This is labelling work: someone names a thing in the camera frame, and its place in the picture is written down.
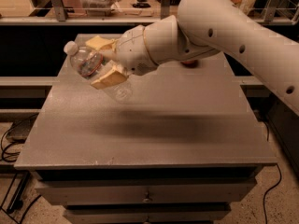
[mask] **gray tabletop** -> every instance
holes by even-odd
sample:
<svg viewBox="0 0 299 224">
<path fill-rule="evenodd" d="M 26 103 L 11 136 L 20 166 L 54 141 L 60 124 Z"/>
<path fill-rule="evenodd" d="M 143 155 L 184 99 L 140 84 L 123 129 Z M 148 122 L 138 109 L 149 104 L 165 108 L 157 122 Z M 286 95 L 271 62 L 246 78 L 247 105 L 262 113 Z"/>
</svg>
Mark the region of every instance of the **gray tabletop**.
<svg viewBox="0 0 299 224">
<path fill-rule="evenodd" d="M 77 41 L 91 37 L 79 35 Z M 223 53 L 193 69 L 171 62 L 143 77 L 131 76 L 117 95 L 128 93 L 131 96 L 120 101 L 98 91 L 65 62 L 15 167 L 202 167 L 276 161 Z"/>
</svg>

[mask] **drawer knob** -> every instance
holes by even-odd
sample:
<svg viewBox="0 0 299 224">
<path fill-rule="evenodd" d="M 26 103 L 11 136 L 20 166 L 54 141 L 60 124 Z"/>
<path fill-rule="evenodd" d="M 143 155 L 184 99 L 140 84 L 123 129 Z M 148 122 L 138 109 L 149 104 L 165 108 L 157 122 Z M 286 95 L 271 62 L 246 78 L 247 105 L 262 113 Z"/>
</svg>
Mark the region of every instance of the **drawer knob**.
<svg viewBox="0 0 299 224">
<path fill-rule="evenodd" d="M 152 199 L 150 197 L 150 194 L 148 192 L 146 192 L 145 198 L 142 200 L 142 203 L 151 203 L 151 202 L 152 202 Z"/>
</svg>

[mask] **robotic hand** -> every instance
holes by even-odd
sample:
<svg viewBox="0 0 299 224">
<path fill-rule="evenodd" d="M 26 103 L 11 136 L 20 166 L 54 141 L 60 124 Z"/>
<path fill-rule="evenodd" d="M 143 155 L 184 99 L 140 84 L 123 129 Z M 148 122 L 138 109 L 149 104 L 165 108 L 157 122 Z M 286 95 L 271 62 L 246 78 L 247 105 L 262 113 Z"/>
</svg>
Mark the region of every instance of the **robotic hand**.
<svg viewBox="0 0 299 224">
<path fill-rule="evenodd" d="M 129 74 L 141 76 L 161 63 L 202 59 L 219 50 L 299 115 L 299 44 L 257 24 L 230 0 L 181 0 L 178 19 L 127 31 L 116 53 Z"/>
</svg>

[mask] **table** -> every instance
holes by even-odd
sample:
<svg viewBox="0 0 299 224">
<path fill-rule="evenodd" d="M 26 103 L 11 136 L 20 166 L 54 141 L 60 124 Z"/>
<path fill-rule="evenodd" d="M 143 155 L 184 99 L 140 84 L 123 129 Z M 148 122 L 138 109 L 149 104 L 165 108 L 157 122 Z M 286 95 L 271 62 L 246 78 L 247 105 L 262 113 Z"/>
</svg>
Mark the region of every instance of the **table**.
<svg viewBox="0 0 299 224">
<path fill-rule="evenodd" d="M 72 223 L 220 219 L 276 163 L 223 53 L 122 88 L 120 102 L 65 62 L 15 164 Z"/>
</svg>

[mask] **plastic bottle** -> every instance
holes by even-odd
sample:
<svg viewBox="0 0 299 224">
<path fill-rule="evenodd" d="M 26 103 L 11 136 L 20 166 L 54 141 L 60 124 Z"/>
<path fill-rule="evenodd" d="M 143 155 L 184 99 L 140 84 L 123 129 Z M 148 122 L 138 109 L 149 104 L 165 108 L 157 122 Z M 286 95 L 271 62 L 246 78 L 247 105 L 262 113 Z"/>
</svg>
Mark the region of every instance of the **plastic bottle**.
<svg viewBox="0 0 299 224">
<path fill-rule="evenodd" d="M 69 55 L 72 67 L 89 83 L 93 83 L 102 77 L 112 66 L 110 60 L 116 58 L 114 52 L 106 50 L 99 52 L 89 47 L 79 47 L 74 41 L 69 41 L 64 46 L 64 52 Z M 132 96 L 132 88 L 129 81 L 108 87 L 103 91 L 118 103 L 127 102 Z"/>
</svg>

